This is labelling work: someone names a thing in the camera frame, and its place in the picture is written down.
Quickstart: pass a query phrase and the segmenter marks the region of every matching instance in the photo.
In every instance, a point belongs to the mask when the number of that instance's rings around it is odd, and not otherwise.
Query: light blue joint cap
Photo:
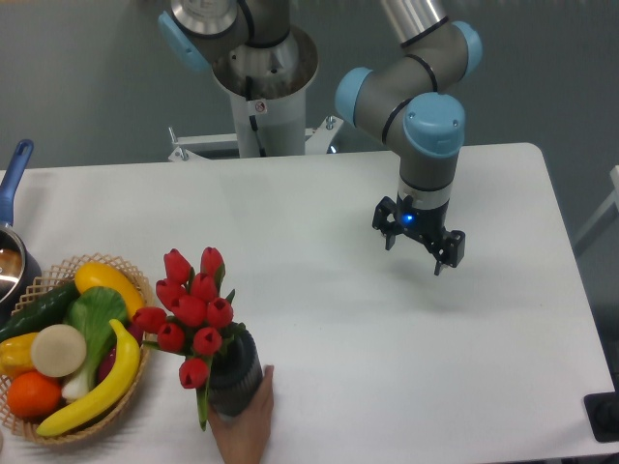
[[[413,147],[433,158],[449,158],[464,145],[464,108],[449,95],[422,94],[406,106],[404,133]]]
[[[366,77],[371,73],[368,68],[355,68],[349,71],[339,83],[336,91],[336,110],[341,118],[355,126],[355,106]]]
[[[187,36],[183,34],[183,31],[181,31],[167,12],[163,12],[159,16],[158,23],[159,30],[162,31],[165,41],[185,66],[196,73],[209,69],[209,62],[206,61]]]
[[[466,22],[454,21],[452,24],[462,32],[464,39],[466,39],[466,45],[468,47],[468,65],[466,66],[464,76],[467,76],[475,71],[475,68],[477,68],[482,61],[484,46],[482,45],[479,34]]]

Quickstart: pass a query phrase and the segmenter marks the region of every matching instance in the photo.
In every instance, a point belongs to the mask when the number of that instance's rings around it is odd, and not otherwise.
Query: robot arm
[[[404,56],[380,72],[349,72],[338,87],[336,108],[400,157],[397,201],[383,198],[372,222],[385,235],[386,249],[404,234],[434,256],[438,275],[459,264],[465,238],[444,225],[465,114],[457,100],[441,92],[477,67],[482,45],[470,26],[447,18],[438,0],[381,4]]]
[[[438,275],[459,264],[465,238],[444,225],[465,115],[442,93],[477,67],[482,44],[470,26],[447,18],[439,0],[381,5],[404,56],[379,72],[349,72],[336,108],[400,157],[398,198],[384,197],[372,222],[385,235],[386,249],[404,234],[433,255]],[[304,89],[315,76],[317,53],[309,36],[290,25],[289,0],[171,0],[170,6],[160,17],[162,33],[190,68],[213,67],[233,102],[241,157],[303,153]],[[301,104],[289,103],[295,94]],[[239,98],[271,102],[271,120],[259,121],[237,104]]]

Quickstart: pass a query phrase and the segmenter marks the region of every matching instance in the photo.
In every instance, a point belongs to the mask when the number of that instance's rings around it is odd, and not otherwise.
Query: black vase
[[[247,331],[235,336],[224,357],[211,366],[209,402],[218,413],[238,416],[250,404],[262,382],[262,366],[253,337]]]

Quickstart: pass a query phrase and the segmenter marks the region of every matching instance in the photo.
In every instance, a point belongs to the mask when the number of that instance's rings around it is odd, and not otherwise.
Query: cooking pot
[[[0,326],[11,317],[26,287],[41,275],[39,264],[12,229],[15,192],[33,149],[31,140],[17,144],[0,184]]]

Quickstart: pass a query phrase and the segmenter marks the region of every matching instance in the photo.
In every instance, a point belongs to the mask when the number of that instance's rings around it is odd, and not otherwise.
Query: yellow banana
[[[42,437],[55,437],[104,413],[132,385],[139,367],[139,345],[117,319],[109,321],[116,333],[116,361],[103,381],[85,396],[56,411],[37,428]]]

